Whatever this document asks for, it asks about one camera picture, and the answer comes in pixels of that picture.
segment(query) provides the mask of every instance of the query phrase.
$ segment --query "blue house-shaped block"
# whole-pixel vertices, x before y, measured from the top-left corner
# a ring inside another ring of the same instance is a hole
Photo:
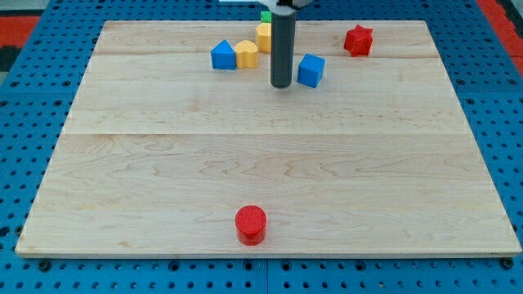
[[[221,41],[211,50],[211,60],[213,69],[236,69],[235,50],[227,40]]]
[[[317,87],[324,76],[325,59],[305,54],[297,68],[297,82],[309,87]]]

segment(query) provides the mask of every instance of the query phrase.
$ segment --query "wooden board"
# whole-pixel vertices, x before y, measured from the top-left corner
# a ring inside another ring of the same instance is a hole
[[[419,258],[521,251],[422,21],[297,25],[295,67],[213,71],[256,22],[110,21],[96,44],[16,251],[59,258]],[[266,240],[235,237],[243,205]]]

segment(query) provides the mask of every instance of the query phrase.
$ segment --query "yellow block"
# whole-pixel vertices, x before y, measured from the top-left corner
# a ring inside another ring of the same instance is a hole
[[[254,69],[258,66],[258,46],[255,43],[244,40],[235,46],[236,67],[239,69]]]
[[[256,45],[260,51],[270,52],[270,24],[261,23],[256,27]]]

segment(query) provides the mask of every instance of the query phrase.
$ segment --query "blue perforated surface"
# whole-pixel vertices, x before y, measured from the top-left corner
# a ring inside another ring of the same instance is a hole
[[[104,20],[259,20],[215,0],[54,0],[0,88],[0,292],[521,292],[523,259],[51,261],[13,252]],[[314,1],[302,20],[426,20],[518,237],[523,81],[474,1]]]

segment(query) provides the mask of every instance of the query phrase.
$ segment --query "blue block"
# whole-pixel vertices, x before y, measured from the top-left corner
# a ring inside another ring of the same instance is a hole
[[[211,50],[211,60],[213,69],[236,69],[235,50],[227,40],[221,41]]]
[[[324,76],[325,59],[305,54],[297,68],[297,82],[309,87],[317,87]]]

